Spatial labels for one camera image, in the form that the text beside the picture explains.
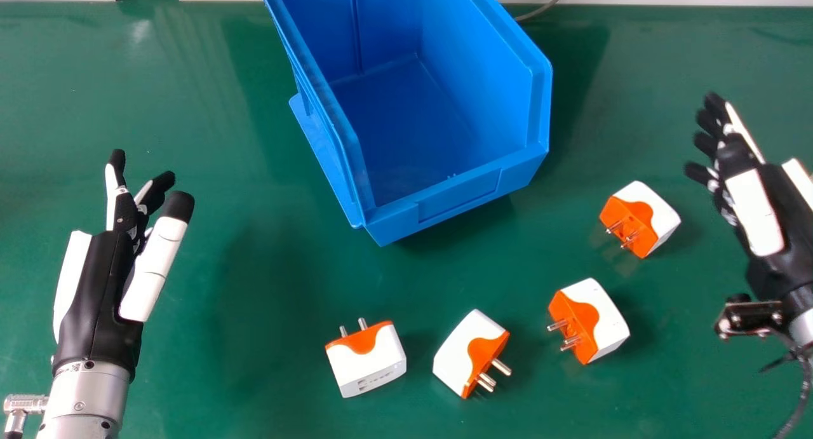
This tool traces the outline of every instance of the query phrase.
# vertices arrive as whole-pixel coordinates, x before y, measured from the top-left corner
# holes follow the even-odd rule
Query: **wire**
[[[799,401],[796,403],[796,409],[793,410],[793,413],[788,417],[787,421],[784,422],[782,427],[779,428],[773,436],[773,439],[785,439],[802,419],[802,414],[804,414],[805,407],[807,407],[807,402],[810,399],[810,385],[813,383],[813,368],[810,366],[810,360],[807,358],[805,347],[800,348],[790,337],[782,332],[778,332],[774,329],[770,330],[770,332],[790,350],[792,358],[789,359],[796,359],[802,367],[802,389],[799,392]]]
[[[537,10],[534,10],[534,11],[529,11],[529,13],[526,13],[526,14],[520,15],[520,16],[518,16],[518,17],[514,17],[514,19],[515,19],[515,20],[516,20],[518,23],[521,23],[521,22],[525,22],[526,20],[530,20],[531,18],[538,17],[539,15],[541,15],[541,14],[545,13],[545,11],[547,11],[549,8],[551,8],[551,7],[553,7],[554,5],[556,5],[556,3],[557,3],[558,1],[560,1],[560,0],[549,0],[548,2],[546,2],[545,4],[543,4],[543,5],[542,5],[540,8],[538,8]]]

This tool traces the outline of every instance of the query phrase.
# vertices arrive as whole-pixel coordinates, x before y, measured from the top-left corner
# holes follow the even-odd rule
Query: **blue container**
[[[354,228],[378,245],[525,187],[551,63],[496,0],[265,0],[290,101]]]

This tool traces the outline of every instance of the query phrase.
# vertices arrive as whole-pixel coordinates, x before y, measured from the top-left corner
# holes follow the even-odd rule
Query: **green tabletop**
[[[813,11],[568,7],[526,28],[554,66],[551,154],[507,198],[379,248],[351,229],[288,108],[261,4],[0,4],[0,396],[47,393],[70,231],[104,228],[102,168],[165,168],[198,207],[144,334],[127,438],[767,437],[801,379],[775,341],[724,344],[744,256],[702,189],[694,112],[731,98],[766,156],[813,165]],[[638,260],[602,233],[634,179],[682,216]],[[632,337],[587,367],[546,308],[595,277]],[[492,395],[457,398],[435,351],[479,308],[511,332]],[[323,346],[393,320],[409,371],[342,399]],[[808,437],[813,412],[793,437]],[[37,421],[29,425],[31,430]]]

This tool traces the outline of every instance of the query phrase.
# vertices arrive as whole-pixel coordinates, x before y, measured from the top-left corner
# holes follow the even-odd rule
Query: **white and orange plug adapter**
[[[432,373],[460,398],[466,399],[480,385],[494,392],[497,381],[487,374],[491,366],[504,375],[511,369],[497,359],[510,333],[482,312],[471,311],[435,354]]]
[[[644,259],[680,225],[680,216],[652,188],[635,181],[610,196],[598,217],[607,234]]]
[[[581,364],[596,361],[618,349],[629,337],[629,327],[604,288],[586,279],[554,295],[548,312],[554,323],[548,331],[560,330],[560,350],[573,349]]]
[[[342,337],[325,346],[343,398],[377,389],[407,372],[407,356],[391,321],[367,327],[358,318],[358,326],[361,331],[351,335],[339,327]]]

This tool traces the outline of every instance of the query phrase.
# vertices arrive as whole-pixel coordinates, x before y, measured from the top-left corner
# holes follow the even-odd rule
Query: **robotic hand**
[[[798,406],[776,433],[787,436],[810,395],[813,348],[813,182],[796,159],[778,166],[765,161],[737,112],[717,94],[706,95],[697,113],[704,132],[694,145],[711,167],[689,162],[685,173],[711,192],[723,218],[734,227],[746,255],[746,279],[756,297],[729,297],[715,323],[726,340],[734,335],[775,335],[801,363],[804,380]]]
[[[53,303],[56,353],[49,396],[11,395],[4,439],[22,439],[28,415],[43,415],[37,439],[115,439],[138,364],[142,329],[166,281],[194,209],[164,172],[131,195],[124,152],[105,167],[107,227],[74,231]],[[150,216],[163,205],[154,227]]]

